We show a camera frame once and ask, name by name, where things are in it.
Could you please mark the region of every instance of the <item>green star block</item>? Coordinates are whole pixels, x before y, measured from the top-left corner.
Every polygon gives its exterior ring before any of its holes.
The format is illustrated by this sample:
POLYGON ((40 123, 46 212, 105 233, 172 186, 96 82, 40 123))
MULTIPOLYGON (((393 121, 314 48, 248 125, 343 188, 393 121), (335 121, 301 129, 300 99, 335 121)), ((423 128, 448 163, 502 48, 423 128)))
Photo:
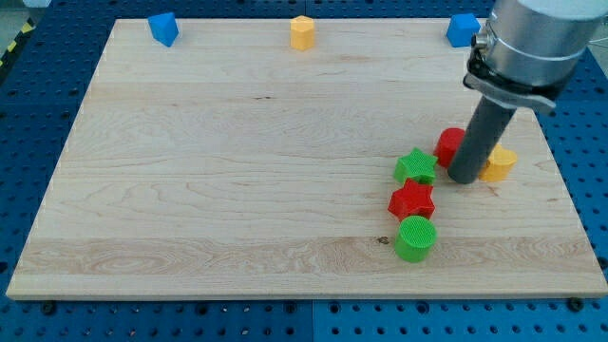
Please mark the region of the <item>green star block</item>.
POLYGON ((420 184, 433 184, 435 181, 436 163, 437 157, 428 155, 419 148, 414 147, 408 155, 399 158, 393 176, 402 184, 408 178, 420 184))

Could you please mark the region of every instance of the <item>yellow and black tape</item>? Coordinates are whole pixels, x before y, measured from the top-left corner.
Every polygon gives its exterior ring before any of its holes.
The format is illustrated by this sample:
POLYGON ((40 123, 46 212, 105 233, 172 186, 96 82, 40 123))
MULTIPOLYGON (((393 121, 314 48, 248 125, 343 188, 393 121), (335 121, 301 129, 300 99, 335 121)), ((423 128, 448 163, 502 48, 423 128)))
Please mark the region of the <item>yellow and black tape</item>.
POLYGON ((21 27, 19 33, 17 33, 15 39, 7 46, 7 50, 2 54, 2 57, 0 58, 0 86, 9 76, 10 70, 21 55, 21 52, 33 34, 34 29, 35 26, 33 21, 28 19, 21 27))

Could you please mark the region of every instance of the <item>toy block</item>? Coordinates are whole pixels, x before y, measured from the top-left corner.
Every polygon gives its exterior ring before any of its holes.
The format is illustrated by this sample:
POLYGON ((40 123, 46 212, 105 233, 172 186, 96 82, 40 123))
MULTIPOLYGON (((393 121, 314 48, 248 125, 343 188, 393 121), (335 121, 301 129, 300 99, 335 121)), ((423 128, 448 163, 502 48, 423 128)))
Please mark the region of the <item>toy block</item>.
POLYGON ((411 216, 401 221, 395 239, 395 253, 405 261, 424 260, 437 240, 437 231, 431 221, 411 216))
POLYGON ((452 127, 444 130, 433 152, 433 155, 438 158, 437 163, 448 168, 464 137, 465 131, 462 128, 452 127))
POLYGON ((487 158, 484 168, 479 173, 479 179, 482 181, 502 181, 516 162, 517 153, 497 144, 487 158))
POLYGON ((314 21, 313 19, 300 15, 291 21, 292 48, 300 51, 314 46, 314 21))
POLYGON ((166 47, 171 47, 180 33, 178 23, 175 21, 175 14, 172 12, 153 15, 148 17, 148 24, 154 39, 161 42, 166 47))
POLYGON ((416 180, 407 179, 403 188, 392 193, 389 211, 399 220, 414 215, 430 219, 435 211, 435 204, 430 197, 432 191, 432 185, 419 184, 416 180))
POLYGON ((477 18, 471 13, 452 15, 446 37, 454 48, 470 47, 471 37, 480 28, 477 18))
POLYGON ((402 184, 408 178, 421 184, 433 184, 435 181, 435 163, 437 163, 437 157, 428 155, 414 147, 408 155, 399 158, 393 176, 396 181, 402 184))

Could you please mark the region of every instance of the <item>green cylinder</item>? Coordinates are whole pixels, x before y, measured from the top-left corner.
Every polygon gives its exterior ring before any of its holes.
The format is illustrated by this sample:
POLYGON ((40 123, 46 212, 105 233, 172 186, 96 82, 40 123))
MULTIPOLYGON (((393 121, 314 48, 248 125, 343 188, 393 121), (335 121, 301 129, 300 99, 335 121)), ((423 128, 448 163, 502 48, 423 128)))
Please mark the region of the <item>green cylinder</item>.
POLYGON ((435 244, 437 231, 427 218, 410 216, 401 221, 395 239, 395 252, 408 262, 420 262, 435 244))

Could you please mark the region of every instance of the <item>silver metal cylinder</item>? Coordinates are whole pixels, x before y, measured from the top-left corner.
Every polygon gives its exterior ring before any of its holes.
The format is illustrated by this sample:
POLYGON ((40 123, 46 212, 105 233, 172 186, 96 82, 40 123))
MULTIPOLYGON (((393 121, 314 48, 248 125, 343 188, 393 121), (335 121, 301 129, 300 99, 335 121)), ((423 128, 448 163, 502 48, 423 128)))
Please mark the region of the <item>silver metal cylinder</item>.
POLYGON ((484 62, 506 79, 549 86, 568 76, 608 13, 608 0, 497 0, 484 62))

